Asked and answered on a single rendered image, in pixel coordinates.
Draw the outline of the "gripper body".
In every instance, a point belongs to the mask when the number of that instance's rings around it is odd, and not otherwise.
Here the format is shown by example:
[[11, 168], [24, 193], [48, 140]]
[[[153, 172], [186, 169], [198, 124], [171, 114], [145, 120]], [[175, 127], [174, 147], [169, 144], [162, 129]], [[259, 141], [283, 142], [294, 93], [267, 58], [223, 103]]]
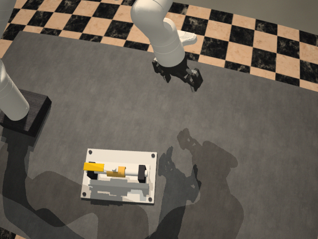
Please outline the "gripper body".
[[185, 77], [188, 72], [186, 71], [186, 69], [189, 69], [189, 67], [187, 66], [187, 58], [186, 58], [186, 54], [185, 54], [185, 57], [184, 59], [182, 60], [181, 63], [179, 63], [178, 65], [176, 66], [173, 66], [173, 67], [164, 67], [162, 65], [160, 65], [160, 68], [162, 71], [166, 72], [166, 73], [169, 73], [171, 74], [172, 76], [175, 76], [174, 74], [175, 73], [180, 73], [183, 77]]

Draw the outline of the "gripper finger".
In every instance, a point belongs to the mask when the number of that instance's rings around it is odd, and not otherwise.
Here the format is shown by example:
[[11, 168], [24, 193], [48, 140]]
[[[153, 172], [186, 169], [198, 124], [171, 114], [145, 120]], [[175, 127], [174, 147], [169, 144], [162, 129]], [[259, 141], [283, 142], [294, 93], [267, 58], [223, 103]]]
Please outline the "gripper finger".
[[[192, 92], [195, 93], [203, 82], [202, 76], [198, 68], [195, 68], [194, 70], [186, 69], [186, 71], [188, 72], [188, 76], [186, 77], [186, 79], [178, 72], [174, 75], [176, 77], [179, 77], [183, 82], [188, 83], [191, 87]], [[191, 78], [193, 79], [192, 82], [190, 81]]]
[[154, 71], [155, 71], [156, 73], [160, 73], [161, 76], [163, 76], [163, 78], [164, 78], [164, 80], [166, 81], [166, 83], [169, 83], [169, 81], [170, 81], [170, 79], [171, 79], [170, 74], [169, 74], [169, 73], [166, 73], [166, 72], [164, 72], [164, 71], [161, 70], [161, 68], [160, 68], [160, 66], [159, 66], [159, 64], [158, 64], [156, 58], [154, 58], [152, 64], [153, 64], [153, 67], [154, 67]]

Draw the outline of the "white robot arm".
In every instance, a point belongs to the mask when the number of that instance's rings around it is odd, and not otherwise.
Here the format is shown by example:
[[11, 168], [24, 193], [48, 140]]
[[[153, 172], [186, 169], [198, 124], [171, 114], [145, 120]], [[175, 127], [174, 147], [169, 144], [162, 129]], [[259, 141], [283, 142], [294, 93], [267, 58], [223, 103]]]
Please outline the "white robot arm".
[[[0, 0], [0, 39], [17, 0]], [[165, 18], [173, 0], [136, 0], [131, 7], [133, 24], [149, 39], [158, 63], [173, 67], [185, 57], [184, 46], [195, 44], [194, 33], [177, 30], [174, 22]], [[6, 72], [0, 59], [0, 109], [13, 121], [21, 120], [29, 104]]]

